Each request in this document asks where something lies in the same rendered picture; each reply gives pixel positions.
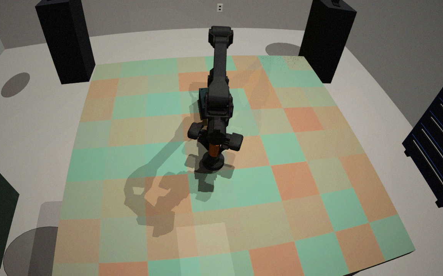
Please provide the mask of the orange cylinder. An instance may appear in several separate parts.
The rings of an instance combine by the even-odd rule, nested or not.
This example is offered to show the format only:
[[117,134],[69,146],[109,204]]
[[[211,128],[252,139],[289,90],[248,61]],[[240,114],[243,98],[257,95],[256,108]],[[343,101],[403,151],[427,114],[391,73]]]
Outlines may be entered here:
[[209,143],[209,155],[216,157],[219,155],[220,145],[212,145]]

